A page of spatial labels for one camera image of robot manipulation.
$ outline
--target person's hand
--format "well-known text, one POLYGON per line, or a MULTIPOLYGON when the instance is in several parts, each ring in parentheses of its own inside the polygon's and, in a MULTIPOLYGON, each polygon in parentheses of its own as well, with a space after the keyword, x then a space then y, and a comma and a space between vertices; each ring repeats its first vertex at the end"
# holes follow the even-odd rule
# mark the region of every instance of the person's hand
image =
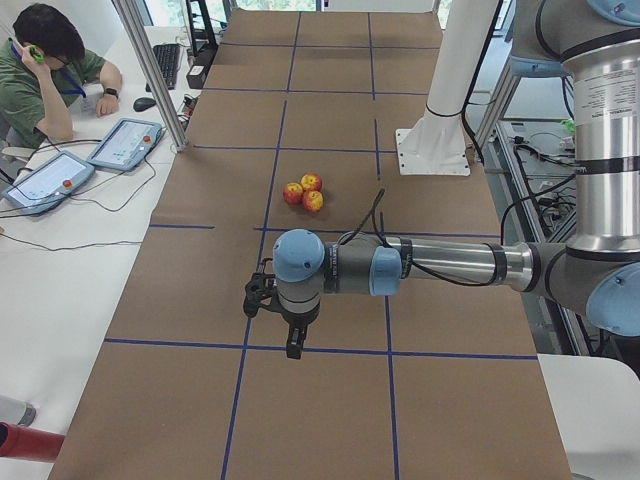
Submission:
MULTIPOLYGON (((25 67, 27 67, 37 78, 42 77, 43 75, 47 75, 51 77, 51 69, 46 62, 38 63, 36 59, 31 56, 29 52, 30 45, 23 47, 17 42, 13 42, 13 46, 16 48, 16 51, 20 54, 20 59, 25 67)), ((38 49, 38 52, 41 55, 44 55, 42 50, 38 49)))
POLYGON ((110 115, 118 111, 118 99, 115 95, 109 95, 108 93, 103 95, 96 104, 96 117, 103 117, 104 115, 110 115))

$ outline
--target green shirt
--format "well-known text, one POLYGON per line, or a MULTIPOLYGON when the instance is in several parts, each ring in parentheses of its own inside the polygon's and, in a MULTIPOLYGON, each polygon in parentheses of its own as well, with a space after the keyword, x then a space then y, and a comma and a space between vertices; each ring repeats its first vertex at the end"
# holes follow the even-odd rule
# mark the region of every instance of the green shirt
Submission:
MULTIPOLYGON (((98 78, 104 62, 104 58, 85 50, 84 58, 71 62, 65 70, 78 85, 83 85, 98 78)), ((59 92, 75 88, 59 70, 52 71, 51 78, 59 92)), ((77 93, 60 95, 67 106, 79 96, 77 93)), ((22 146, 37 148, 45 139, 45 135, 36 128, 44 118, 40 84, 13 53, 10 40, 0 47, 0 111, 22 140, 22 146)))

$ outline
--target tablet device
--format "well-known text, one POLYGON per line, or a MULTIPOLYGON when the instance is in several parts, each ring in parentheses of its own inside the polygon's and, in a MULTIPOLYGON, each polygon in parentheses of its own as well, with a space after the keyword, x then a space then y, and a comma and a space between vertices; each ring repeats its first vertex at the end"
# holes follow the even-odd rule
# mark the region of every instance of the tablet device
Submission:
POLYGON ((122 118, 91 152, 87 162, 127 172, 144 160, 161 136, 159 123, 122 118))
POLYGON ((2 196, 24 213, 37 215, 56 207, 94 171, 93 165, 63 150, 4 190, 2 196))

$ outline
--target man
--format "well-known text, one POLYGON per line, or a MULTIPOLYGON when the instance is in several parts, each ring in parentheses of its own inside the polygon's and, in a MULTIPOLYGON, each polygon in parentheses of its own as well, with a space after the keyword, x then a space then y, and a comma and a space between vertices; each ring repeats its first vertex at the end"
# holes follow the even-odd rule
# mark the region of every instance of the man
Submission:
POLYGON ((0 113, 12 127, 9 144, 36 148, 47 137, 71 140, 67 107, 80 95, 86 97, 82 85, 87 82, 99 80, 104 88, 96 104, 98 117, 118 110, 120 71, 85 49, 60 11, 33 4, 20 13, 13 29, 16 39, 0 47, 0 113))

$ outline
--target red cylinder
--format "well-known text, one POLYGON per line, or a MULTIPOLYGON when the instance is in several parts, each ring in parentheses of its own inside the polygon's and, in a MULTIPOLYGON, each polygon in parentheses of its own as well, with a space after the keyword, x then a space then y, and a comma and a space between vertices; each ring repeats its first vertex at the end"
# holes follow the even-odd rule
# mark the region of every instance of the red cylinder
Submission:
POLYGON ((55 462, 64 435, 0 422, 0 457, 55 462))

